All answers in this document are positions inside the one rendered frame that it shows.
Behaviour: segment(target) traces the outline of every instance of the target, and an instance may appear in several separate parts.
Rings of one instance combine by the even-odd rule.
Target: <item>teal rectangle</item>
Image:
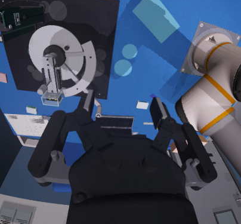
[[[142,0],[132,11],[163,43],[180,25],[160,0]]]

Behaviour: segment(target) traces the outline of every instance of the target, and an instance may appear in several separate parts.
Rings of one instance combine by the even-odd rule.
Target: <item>white square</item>
[[[137,102],[137,108],[147,109],[148,106],[149,106],[149,102],[145,102],[145,101],[138,101]]]

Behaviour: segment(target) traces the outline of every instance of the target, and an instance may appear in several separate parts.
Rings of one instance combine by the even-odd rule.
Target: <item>white paper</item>
[[[42,116],[4,114],[17,135],[41,137],[48,120]]]

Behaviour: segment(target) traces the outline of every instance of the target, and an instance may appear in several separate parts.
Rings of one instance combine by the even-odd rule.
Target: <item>blue surface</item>
[[[158,23],[166,20],[166,26],[169,27],[166,39],[161,38],[161,32],[163,31],[159,30],[165,30],[161,24],[159,25],[160,29],[157,22],[154,22],[157,25],[150,26],[150,22],[145,22],[145,19],[141,21],[134,14],[134,9],[137,10],[138,6],[140,8],[141,2],[147,3],[144,7],[154,7],[148,12],[152,19],[158,20]],[[179,70],[199,21],[214,24],[235,33],[241,33],[240,4],[239,0],[120,0],[108,99],[100,100],[103,106],[103,114],[135,116],[133,131],[146,134],[148,138],[154,139],[157,130],[152,125],[143,124],[143,122],[152,121],[149,109],[136,108],[138,100],[150,103],[152,101],[150,95],[154,93],[166,104],[171,116],[178,123],[181,123],[175,112],[175,103],[200,77],[179,73]],[[128,44],[136,47],[137,55],[128,59],[132,71],[126,76],[119,76],[115,72],[115,64],[120,60],[126,60],[122,50]],[[60,107],[57,108],[43,106],[41,97],[37,93],[18,91],[3,44],[0,44],[0,59],[0,72],[6,73],[8,77],[7,84],[0,82],[0,107],[3,113],[27,114],[26,106],[28,105],[37,107],[38,115],[48,116],[56,110],[73,112],[77,108],[80,97],[64,98]],[[66,141],[68,142],[67,145],[81,143],[75,132],[69,133]],[[10,176],[15,178],[14,172],[18,171],[16,164],[22,166],[23,171],[25,169],[27,171],[26,164],[31,156],[28,153],[30,150],[32,151],[32,148],[22,148],[22,153],[26,153],[26,163],[21,165],[21,162],[14,162],[13,169],[7,176],[8,179],[0,189],[1,193],[21,198],[30,197],[33,200],[46,201],[47,199],[47,201],[55,203],[61,202],[56,197],[57,193],[56,196],[52,196],[51,200],[50,197],[46,197],[44,195],[46,188],[40,188],[39,186],[38,195],[33,191],[36,188],[34,184],[22,185],[18,188],[17,184],[12,183]],[[73,159],[72,156],[69,157],[66,153],[66,162]],[[36,182],[32,176],[26,174],[26,178],[28,177]]]

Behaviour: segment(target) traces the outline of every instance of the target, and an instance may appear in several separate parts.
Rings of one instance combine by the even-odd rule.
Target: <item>black mat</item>
[[[4,0],[4,2],[1,0],[0,7],[9,1],[17,0]],[[97,64],[102,75],[96,76],[88,88],[95,90],[96,98],[107,99],[119,0],[31,1],[48,3],[44,14],[45,22],[37,24],[37,29],[47,25],[61,26],[73,33],[81,44],[92,41],[95,52],[97,52]],[[55,12],[50,15],[46,12],[48,12],[51,3],[53,3],[51,11],[54,10]],[[5,8],[17,6],[42,5],[33,2],[13,2],[6,5]],[[4,43],[4,47],[17,89],[37,92],[44,81],[42,80],[42,74],[36,70],[28,54],[29,41],[33,33],[34,31],[7,41]],[[84,67],[77,76],[81,78],[83,72]],[[75,84],[71,79],[62,81],[62,83],[65,88],[72,87]]]

